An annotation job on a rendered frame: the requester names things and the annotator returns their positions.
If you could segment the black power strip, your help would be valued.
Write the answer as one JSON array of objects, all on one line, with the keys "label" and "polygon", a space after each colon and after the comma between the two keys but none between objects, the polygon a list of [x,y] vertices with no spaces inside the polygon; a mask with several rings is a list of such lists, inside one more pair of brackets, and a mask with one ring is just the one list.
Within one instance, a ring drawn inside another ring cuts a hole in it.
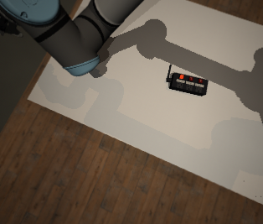
[{"label": "black power strip", "polygon": [[172,79],[169,79],[168,72],[167,82],[170,82],[169,89],[187,92],[190,94],[204,96],[207,93],[209,80],[201,79],[194,76],[187,76],[179,73],[173,73]]}]

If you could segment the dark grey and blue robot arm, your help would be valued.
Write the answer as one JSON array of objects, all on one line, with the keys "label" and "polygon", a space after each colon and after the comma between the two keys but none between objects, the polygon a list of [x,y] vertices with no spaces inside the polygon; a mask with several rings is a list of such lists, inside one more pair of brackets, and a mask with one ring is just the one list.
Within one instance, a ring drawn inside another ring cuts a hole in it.
[{"label": "dark grey and blue robot arm", "polygon": [[98,66],[97,52],[143,1],[90,0],[73,22],[60,0],[0,0],[0,14],[21,26],[71,75],[83,76]]}]

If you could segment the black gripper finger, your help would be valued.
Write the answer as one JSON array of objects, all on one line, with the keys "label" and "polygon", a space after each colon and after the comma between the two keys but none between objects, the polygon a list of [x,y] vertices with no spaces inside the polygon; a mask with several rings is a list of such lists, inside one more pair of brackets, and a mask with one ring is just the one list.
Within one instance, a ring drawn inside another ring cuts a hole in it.
[{"label": "black gripper finger", "polygon": [[0,34],[3,36],[5,33],[23,37],[23,34],[17,30],[16,24],[0,17]]}]

